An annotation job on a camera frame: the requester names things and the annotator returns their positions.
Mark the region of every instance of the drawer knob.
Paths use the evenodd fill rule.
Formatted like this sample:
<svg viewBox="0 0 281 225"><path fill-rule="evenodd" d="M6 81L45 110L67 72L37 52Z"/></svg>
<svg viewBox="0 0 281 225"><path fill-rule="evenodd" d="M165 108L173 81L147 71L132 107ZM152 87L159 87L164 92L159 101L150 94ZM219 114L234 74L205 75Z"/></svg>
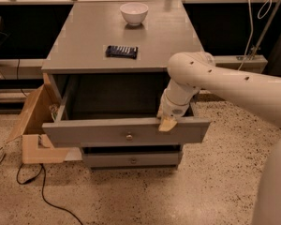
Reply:
<svg viewBox="0 0 281 225"><path fill-rule="evenodd" d="M130 162L131 162L131 164L137 164L137 159L136 159L136 158L132 158L132 159L130 160Z"/></svg>
<svg viewBox="0 0 281 225"><path fill-rule="evenodd" d="M133 140L133 136L131 134L126 135L126 140L127 141L132 141Z"/></svg>

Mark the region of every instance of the tabletop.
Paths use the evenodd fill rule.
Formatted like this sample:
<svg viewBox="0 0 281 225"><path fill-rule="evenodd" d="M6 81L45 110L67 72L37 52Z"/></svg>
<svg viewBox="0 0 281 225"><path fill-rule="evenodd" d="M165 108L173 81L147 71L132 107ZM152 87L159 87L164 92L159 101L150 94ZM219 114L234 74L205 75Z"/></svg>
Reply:
<svg viewBox="0 0 281 225"><path fill-rule="evenodd" d="M203 51L181 1L144 1L146 19L131 26L125 2L75 3L42 70L49 74L164 71L172 55ZM109 45L139 47L137 59L106 57Z"/></svg>

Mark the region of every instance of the speckled floor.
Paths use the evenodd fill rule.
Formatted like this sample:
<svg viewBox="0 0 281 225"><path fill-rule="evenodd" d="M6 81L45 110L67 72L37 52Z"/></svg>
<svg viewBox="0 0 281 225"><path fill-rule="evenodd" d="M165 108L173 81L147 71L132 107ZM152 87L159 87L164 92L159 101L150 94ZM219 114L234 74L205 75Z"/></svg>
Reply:
<svg viewBox="0 0 281 225"><path fill-rule="evenodd" d="M47 164L46 198L83 224L249 224L259 178L281 130L212 95L197 109L212 121L202 144L190 144L178 170L90 172L82 162ZM78 224L41 198L42 177L20 186L21 140L5 144L16 115L0 115L0 224ZM37 173L24 167L20 178Z"/></svg>

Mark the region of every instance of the bowl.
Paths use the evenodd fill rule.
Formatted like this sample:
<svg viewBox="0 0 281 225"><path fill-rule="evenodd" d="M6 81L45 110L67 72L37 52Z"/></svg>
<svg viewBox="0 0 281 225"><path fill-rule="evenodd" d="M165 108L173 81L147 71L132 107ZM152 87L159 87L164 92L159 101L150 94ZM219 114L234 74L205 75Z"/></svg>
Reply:
<svg viewBox="0 0 281 225"><path fill-rule="evenodd" d="M142 3L127 3L120 7L124 20L133 26L140 25L148 14L148 6Z"/></svg>

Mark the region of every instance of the drawer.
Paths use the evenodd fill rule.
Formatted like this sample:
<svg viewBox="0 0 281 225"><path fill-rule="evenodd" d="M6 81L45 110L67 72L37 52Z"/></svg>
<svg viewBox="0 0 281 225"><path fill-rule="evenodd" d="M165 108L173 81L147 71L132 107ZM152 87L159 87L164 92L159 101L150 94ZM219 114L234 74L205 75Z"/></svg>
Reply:
<svg viewBox="0 0 281 225"><path fill-rule="evenodd" d="M43 129L54 146L138 146L201 143L210 124L190 109L170 132L159 132L167 72L67 75L54 123Z"/></svg>
<svg viewBox="0 0 281 225"><path fill-rule="evenodd" d="M179 146L82 148L81 153L89 168L177 166L183 155Z"/></svg>

